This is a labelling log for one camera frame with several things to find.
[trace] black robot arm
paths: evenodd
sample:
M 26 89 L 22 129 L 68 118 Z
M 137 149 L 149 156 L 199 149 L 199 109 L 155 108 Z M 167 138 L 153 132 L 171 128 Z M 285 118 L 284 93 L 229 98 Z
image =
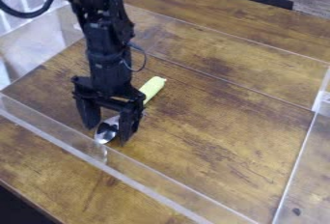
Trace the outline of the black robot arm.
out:
M 50 0 L 40 11 L 50 7 Z M 123 0 L 67 0 L 78 16 L 87 39 L 91 77 L 75 76 L 74 98 L 87 128 L 101 122 L 101 107 L 121 113 L 119 130 L 125 145 L 138 131 L 145 95 L 131 86 L 131 42 L 134 24 L 129 19 Z M 0 9 L 23 17 L 2 1 Z

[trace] yellow object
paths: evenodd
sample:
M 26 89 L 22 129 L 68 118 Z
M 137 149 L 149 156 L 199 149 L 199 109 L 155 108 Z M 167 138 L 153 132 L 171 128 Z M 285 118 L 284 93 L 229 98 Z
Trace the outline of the yellow object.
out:
M 162 88 L 166 85 L 166 79 L 161 78 L 159 76 L 153 77 L 147 83 L 142 86 L 139 91 L 146 95 L 146 100 L 143 104 L 147 104 L 150 99 L 159 93 Z

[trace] black cable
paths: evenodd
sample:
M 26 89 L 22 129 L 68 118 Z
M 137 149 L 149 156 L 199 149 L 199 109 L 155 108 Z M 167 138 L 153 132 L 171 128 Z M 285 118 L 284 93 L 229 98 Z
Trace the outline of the black cable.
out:
M 146 68 L 146 65 L 147 65 L 147 62 L 149 62 L 149 55 L 147 55 L 145 49 L 143 49 L 138 44 L 135 44 L 134 42 L 130 42 L 130 43 L 129 43 L 129 46 L 130 46 L 131 48 L 134 48 L 135 50 L 139 50 L 139 51 L 143 53 L 143 55 L 145 55 L 145 61 L 143 61 L 142 67 L 141 67 L 138 70 L 133 69 L 133 68 L 129 66 L 129 63 L 127 63 L 126 60 L 123 60 L 123 63 L 125 63 L 125 65 L 126 65 L 126 67 L 127 67 L 133 72 L 141 72 L 141 71 Z
M 24 12 L 19 12 L 16 10 L 14 10 L 4 2 L 3 0 L 0 0 L 0 10 L 3 10 L 7 14 L 18 17 L 18 18 L 23 18 L 23 19 L 31 19 L 35 18 L 36 16 L 39 16 L 40 14 L 43 14 L 51 7 L 52 3 L 55 0 L 47 0 L 47 2 L 44 3 L 43 7 L 31 13 L 24 13 Z

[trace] wooden table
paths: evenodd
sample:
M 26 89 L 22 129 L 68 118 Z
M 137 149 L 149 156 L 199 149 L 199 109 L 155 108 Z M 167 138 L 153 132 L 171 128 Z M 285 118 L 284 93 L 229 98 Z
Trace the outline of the wooden table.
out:
M 111 147 L 247 218 L 270 223 L 329 66 L 329 21 L 243 0 L 127 3 L 137 42 L 151 55 L 134 85 L 154 75 L 167 83 L 141 131 L 125 148 Z M 70 83 L 72 75 L 89 74 L 84 47 L 74 44 L 4 93 L 93 135 Z M 142 55 L 134 53 L 134 59 L 141 62 Z M 51 82 L 56 88 L 48 88 Z M 4 119 L 2 131 L 2 182 L 60 221 L 190 222 Z

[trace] clear acrylic box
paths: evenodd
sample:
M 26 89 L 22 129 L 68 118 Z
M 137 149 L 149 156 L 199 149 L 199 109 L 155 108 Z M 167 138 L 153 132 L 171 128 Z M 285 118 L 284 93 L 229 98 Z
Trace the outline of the clear acrylic box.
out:
M 158 99 L 155 99 L 147 106 L 142 128 L 131 143 L 123 148 L 117 142 L 99 145 L 93 141 L 93 131 L 84 130 L 82 126 L 71 97 L 70 77 L 74 73 L 84 74 L 89 70 L 84 43 L 79 42 L 74 47 L 71 46 L 83 35 L 76 28 L 76 20 L 68 7 L 46 14 L 0 40 L 2 50 L 6 51 L 3 57 L 8 57 L 3 60 L 7 62 L 4 65 L 12 64 L 15 69 L 12 72 L 16 72 L 10 71 L 7 77 L 7 84 L 14 83 L 4 89 L 0 96 L 0 114 L 199 223 L 325 222 L 330 214 L 330 201 L 322 199 L 322 193 L 329 192 L 326 183 L 329 166 L 326 167 L 326 163 L 322 163 L 325 168 L 320 168 L 316 175 L 310 172 L 312 166 L 320 160 L 329 159 L 330 155 L 328 66 L 317 70 L 314 78 L 313 85 L 318 83 L 318 86 L 321 85 L 320 90 L 318 87 L 312 90 L 317 98 L 314 106 L 312 107 L 312 99 L 308 101 L 308 106 L 301 104 L 300 98 L 293 98 L 296 102 L 290 103 L 286 98 L 294 97 L 294 93 L 288 94 L 286 90 L 282 91 L 282 95 L 273 96 L 268 86 L 245 84 L 243 79 L 237 82 L 233 78 L 213 77 L 211 72 L 209 75 L 201 75 L 199 71 L 194 70 L 194 64 L 182 69 L 182 63 L 171 62 L 162 50 L 153 52 L 157 45 L 162 44 L 165 38 L 169 37 L 163 26 L 173 23 L 175 27 L 175 24 L 182 21 L 130 6 L 129 12 L 133 20 L 137 19 L 137 40 L 154 56 L 146 75 L 137 76 L 134 84 L 141 86 L 146 79 L 154 76 L 153 74 L 162 74 L 169 79 L 169 85 L 165 87 L 167 92 L 161 95 L 165 101 L 158 104 Z M 43 19 L 55 21 L 55 26 L 44 26 L 46 31 L 40 30 Z M 206 28 L 194 27 L 191 29 L 207 32 Z M 31 40 L 36 32 L 46 38 L 39 41 Z M 219 31 L 213 31 L 213 33 L 215 33 L 214 36 L 219 33 L 223 40 L 230 37 Z M 66 54 L 62 51 L 68 46 L 71 47 Z M 246 42 L 246 46 L 254 46 L 254 43 Z M 71 57 L 76 55 L 79 58 L 71 61 Z M 135 52 L 134 55 L 139 60 L 139 53 Z M 52 63 L 54 60 L 62 63 L 56 65 Z M 60 80 L 54 86 L 55 77 Z M 190 80 L 195 79 L 194 88 L 181 89 Z M 285 80 L 284 78 L 282 82 L 288 86 L 301 84 L 296 80 L 294 83 L 289 82 L 289 78 L 286 82 Z M 42 88 L 48 89 L 50 92 L 43 94 Z M 219 96 L 226 94 L 226 98 L 230 98 L 233 103 L 229 104 L 219 97 L 210 100 L 211 93 L 206 93 L 205 89 L 210 89 L 215 96 L 217 91 L 221 91 Z M 181 95 L 167 94 L 171 90 Z M 276 97 L 270 100 L 273 104 L 268 103 L 269 97 Z M 199 101 L 199 110 L 190 109 L 197 104 L 187 99 L 195 98 Z M 261 106 L 249 105 L 250 101 Z M 277 116 L 276 112 L 282 111 L 284 108 L 288 108 L 286 114 Z M 313 112 L 310 109 L 316 111 L 312 127 L 309 119 Z M 215 118 L 209 118 L 209 116 L 199 116 L 201 112 L 219 113 Z M 111 115 L 114 115 L 113 112 L 106 112 L 105 118 Z M 304 120 L 296 123 L 293 120 L 297 117 L 302 117 Z M 194 121 L 199 123 L 199 126 L 193 127 Z M 260 125 L 252 127 L 254 135 L 243 137 L 250 129 L 249 123 L 256 122 L 260 122 Z M 203 136 L 197 133 L 198 127 L 202 128 L 202 126 Z M 289 151 L 285 139 L 290 135 L 289 131 L 301 126 L 306 127 L 306 131 L 310 127 L 310 131 L 306 134 L 296 132 L 298 142 L 296 144 L 297 153 L 294 153 Z M 268 137 L 257 127 L 265 131 L 277 128 L 284 134 L 276 137 L 273 133 L 273 137 Z M 235 133 L 233 139 L 237 140 L 226 137 L 230 133 Z M 252 149 L 246 147 L 246 150 L 241 150 L 243 145 L 250 146 Z M 250 153 L 257 153 L 257 160 L 246 160 L 253 156 Z M 288 156 L 288 161 L 281 165 L 276 162 L 280 154 Z M 281 179 L 276 177 L 278 172 L 284 174 L 280 176 Z M 269 194 L 270 198 L 264 198 L 264 193 Z M 262 202 L 265 202 L 265 209 L 270 210 L 265 216 L 258 216 L 258 212 L 264 211 L 260 206 Z

